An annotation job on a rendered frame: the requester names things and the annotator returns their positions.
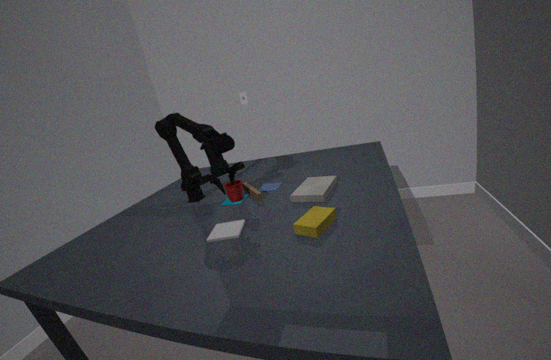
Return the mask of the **tan wooden plank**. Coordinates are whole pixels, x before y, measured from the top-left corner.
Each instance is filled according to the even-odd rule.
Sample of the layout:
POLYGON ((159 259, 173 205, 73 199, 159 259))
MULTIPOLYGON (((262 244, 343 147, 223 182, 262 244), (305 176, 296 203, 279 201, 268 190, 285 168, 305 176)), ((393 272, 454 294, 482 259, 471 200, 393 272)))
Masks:
POLYGON ((256 200, 258 200, 258 201, 263 200, 262 193, 260 191, 258 191, 257 189, 255 189, 254 187, 252 187, 251 185, 249 185, 248 183, 243 182, 242 187, 243 187, 243 190, 245 190, 250 195, 252 195, 256 200))

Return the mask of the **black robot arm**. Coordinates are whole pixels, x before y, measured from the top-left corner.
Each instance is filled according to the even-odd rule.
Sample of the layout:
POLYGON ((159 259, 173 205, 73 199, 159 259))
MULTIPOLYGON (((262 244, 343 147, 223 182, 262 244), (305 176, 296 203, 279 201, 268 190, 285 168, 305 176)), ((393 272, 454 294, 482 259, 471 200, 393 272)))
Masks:
MULTIPOLYGON (((178 112, 169 114, 166 118, 155 123, 155 130, 162 139, 167 141, 181 168, 181 189, 187 192, 190 200, 188 203, 197 203, 205 197, 198 182, 202 175, 198 167, 191 164, 181 147, 181 143, 176 136, 176 126, 188 131, 199 143, 202 143, 200 150, 205 150, 208 159, 233 149, 234 141, 227 133, 220 134, 212 126, 193 122, 178 112)), ((211 162, 210 165, 210 172, 214 178, 224 175, 225 170, 229 169, 226 160, 218 159, 218 163, 211 162)))

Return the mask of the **yellow rectangular block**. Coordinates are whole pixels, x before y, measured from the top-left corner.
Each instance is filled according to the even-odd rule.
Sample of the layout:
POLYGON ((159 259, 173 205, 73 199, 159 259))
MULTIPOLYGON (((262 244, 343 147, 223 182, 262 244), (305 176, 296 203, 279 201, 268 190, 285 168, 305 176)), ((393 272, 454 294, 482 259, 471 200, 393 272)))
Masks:
POLYGON ((294 224, 294 230, 297 235, 318 238, 335 219, 335 208, 314 206, 294 224))

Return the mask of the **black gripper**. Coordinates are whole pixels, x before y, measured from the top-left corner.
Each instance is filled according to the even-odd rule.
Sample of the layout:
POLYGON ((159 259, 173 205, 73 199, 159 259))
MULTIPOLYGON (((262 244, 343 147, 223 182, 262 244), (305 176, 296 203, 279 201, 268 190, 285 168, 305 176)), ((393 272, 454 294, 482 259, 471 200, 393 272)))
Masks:
MULTIPOLYGON (((224 160, 224 158, 222 157, 222 155, 217 155, 215 157, 212 157, 209 159, 209 162, 213 162, 214 164, 218 163, 218 159, 221 159, 222 161, 224 160)), ((228 177, 230 179, 230 183, 231 183, 231 186, 234 186, 234 174, 236 174, 236 171, 237 170, 241 170, 245 168, 244 166, 244 163, 242 161, 238 162, 238 163, 235 163, 233 164, 232 167, 229 167, 229 169, 226 169, 225 171, 225 174, 226 173, 229 173, 228 177)), ((222 187, 221 185, 221 182, 219 181, 218 178, 214 178, 213 175, 205 175, 205 176, 202 176, 198 179, 198 182, 200 185, 203 185, 203 184, 206 184, 207 182, 209 182, 212 184, 215 184, 218 186, 218 188, 221 190, 221 192, 225 195, 225 191, 224 191, 224 188, 222 187)))

